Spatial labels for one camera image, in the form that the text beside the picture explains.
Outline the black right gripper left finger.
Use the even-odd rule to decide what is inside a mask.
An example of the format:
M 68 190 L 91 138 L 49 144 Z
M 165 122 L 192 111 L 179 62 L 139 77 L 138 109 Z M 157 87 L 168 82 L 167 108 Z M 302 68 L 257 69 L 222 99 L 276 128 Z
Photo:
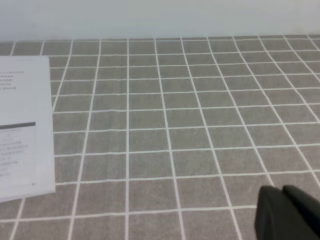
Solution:
M 262 186 L 254 220 L 258 240 L 318 240 L 320 225 L 309 225 L 283 188 Z

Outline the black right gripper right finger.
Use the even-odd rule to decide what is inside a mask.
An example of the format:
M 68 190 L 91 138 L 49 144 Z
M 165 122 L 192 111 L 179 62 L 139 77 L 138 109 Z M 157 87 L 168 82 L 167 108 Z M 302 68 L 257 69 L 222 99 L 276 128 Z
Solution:
M 320 224 L 320 202 L 293 185 L 285 185 L 282 192 L 309 225 Z

